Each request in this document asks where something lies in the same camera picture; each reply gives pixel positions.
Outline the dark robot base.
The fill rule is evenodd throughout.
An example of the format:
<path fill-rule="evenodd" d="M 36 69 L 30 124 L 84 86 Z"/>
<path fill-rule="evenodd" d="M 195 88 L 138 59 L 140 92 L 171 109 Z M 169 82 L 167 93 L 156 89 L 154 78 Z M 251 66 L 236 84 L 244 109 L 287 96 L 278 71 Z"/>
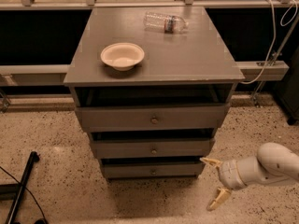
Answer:
<path fill-rule="evenodd" d="M 277 83 L 275 93 L 278 104 L 287 115 L 287 123 L 294 125 L 299 120 L 299 48 L 292 55 L 285 77 Z"/>

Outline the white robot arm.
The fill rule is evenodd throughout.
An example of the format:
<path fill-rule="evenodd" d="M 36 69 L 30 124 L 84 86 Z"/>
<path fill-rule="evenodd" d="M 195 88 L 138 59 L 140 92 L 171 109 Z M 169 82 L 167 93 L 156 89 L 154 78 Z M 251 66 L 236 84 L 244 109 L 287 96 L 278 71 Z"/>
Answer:
<path fill-rule="evenodd" d="M 223 184 L 208 204 L 208 211 L 222 205 L 234 190 L 249 185 L 285 186 L 299 182 L 299 156 L 277 143 L 262 144 L 254 156 L 241 160 L 201 158 L 200 161 L 214 167 Z"/>

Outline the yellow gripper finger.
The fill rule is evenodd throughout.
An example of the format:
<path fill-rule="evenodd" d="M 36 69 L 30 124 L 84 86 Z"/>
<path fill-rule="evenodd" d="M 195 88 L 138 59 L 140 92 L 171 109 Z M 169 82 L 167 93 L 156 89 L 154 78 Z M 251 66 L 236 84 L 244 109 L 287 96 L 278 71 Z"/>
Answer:
<path fill-rule="evenodd" d="M 222 162 L 219 160 L 216 160 L 216 159 L 201 158 L 200 161 L 203 162 L 204 164 L 210 165 L 216 169 L 219 169 L 222 165 Z"/>
<path fill-rule="evenodd" d="M 217 187 L 213 198 L 209 201 L 206 210 L 214 211 L 225 203 L 231 196 L 232 191 L 225 187 Z"/>

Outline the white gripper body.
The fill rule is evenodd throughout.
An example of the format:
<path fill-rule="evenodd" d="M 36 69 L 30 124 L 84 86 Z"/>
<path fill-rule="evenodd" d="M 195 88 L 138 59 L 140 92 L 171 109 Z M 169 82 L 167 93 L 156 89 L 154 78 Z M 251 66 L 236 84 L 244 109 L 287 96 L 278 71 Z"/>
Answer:
<path fill-rule="evenodd" d="M 219 180 L 228 189 L 240 190 L 246 187 L 237 168 L 237 161 L 224 161 L 219 167 Z"/>

